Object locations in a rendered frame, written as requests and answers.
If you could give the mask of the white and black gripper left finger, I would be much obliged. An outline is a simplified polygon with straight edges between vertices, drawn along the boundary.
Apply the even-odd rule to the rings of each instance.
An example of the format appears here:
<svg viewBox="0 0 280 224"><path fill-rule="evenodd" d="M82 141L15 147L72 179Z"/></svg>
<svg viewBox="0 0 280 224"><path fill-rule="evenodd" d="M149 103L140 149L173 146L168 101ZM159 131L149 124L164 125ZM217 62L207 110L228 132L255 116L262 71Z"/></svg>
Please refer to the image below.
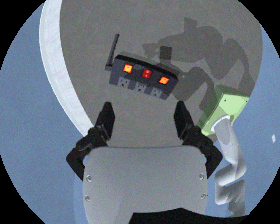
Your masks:
<svg viewBox="0 0 280 224"><path fill-rule="evenodd" d="M111 139L115 121L112 104L105 102L100 113L95 127L91 127L88 130L88 134L76 143L76 147L66 157L67 163L82 181L84 178L85 166L83 165L83 160L85 156L89 155L90 150L94 148L108 146L106 142Z"/></svg>

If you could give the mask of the black power strip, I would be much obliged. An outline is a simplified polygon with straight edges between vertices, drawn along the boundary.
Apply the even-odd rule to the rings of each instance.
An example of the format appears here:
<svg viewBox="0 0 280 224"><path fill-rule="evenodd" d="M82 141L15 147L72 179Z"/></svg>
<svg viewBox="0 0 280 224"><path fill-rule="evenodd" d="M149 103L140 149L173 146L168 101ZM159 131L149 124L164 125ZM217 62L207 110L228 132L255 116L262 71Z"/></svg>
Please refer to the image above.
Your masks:
<svg viewBox="0 0 280 224"><path fill-rule="evenodd" d="M123 55L117 55L112 66L110 61L118 36L115 35L105 65L105 70L111 71L109 84L166 100L179 81L177 76L155 65Z"/></svg>

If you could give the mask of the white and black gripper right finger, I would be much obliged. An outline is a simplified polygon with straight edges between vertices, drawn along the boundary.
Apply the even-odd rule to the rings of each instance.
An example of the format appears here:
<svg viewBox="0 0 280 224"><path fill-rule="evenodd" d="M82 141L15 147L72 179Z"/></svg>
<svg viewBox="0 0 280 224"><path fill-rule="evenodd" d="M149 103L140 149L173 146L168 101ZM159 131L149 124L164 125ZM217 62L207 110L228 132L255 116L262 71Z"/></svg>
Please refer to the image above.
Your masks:
<svg viewBox="0 0 280 224"><path fill-rule="evenodd" d="M207 179L215 171L221 162L223 155L213 145L213 141L201 133L201 128L194 126L190 113L183 101L177 102L174 112L174 121L177 129L178 138L183 140L182 145L190 145L200 149L201 153L206 157L206 173ZM192 120L192 121L191 121Z"/></svg>

